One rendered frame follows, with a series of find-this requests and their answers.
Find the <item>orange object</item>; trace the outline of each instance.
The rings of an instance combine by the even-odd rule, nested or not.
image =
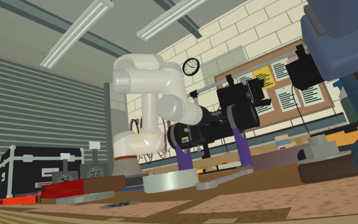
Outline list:
[[[40,195],[30,195],[24,197],[9,197],[3,199],[2,205],[31,205],[41,203]]]
[[[353,131],[351,133],[345,134],[344,131],[326,135],[327,141],[335,141],[337,146],[346,146],[348,144],[353,144],[358,139],[358,131]]]

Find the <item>fluorescent light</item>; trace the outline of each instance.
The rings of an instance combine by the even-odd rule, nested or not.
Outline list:
[[[67,51],[109,10],[113,2],[94,0],[50,50],[41,66],[53,68]]]
[[[171,9],[164,12],[160,17],[137,32],[137,36],[147,41],[206,1],[207,0],[181,0],[178,4],[174,5]]]

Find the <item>clock face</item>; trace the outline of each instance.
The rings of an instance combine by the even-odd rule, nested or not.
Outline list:
[[[200,69],[200,62],[195,58],[187,59],[183,64],[183,73],[187,76],[195,75]]]

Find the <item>yellow label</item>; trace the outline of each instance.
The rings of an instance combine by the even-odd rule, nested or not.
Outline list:
[[[270,87],[273,87],[276,85],[276,83],[274,82],[274,79],[273,79],[273,75],[271,74],[268,65],[261,69],[253,71],[252,74],[254,75],[254,78],[264,80],[262,90],[269,89]]]

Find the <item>black clamp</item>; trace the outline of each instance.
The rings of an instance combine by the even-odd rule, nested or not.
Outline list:
[[[193,98],[197,98],[197,96],[198,96],[197,90],[190,92],[190,96]]]

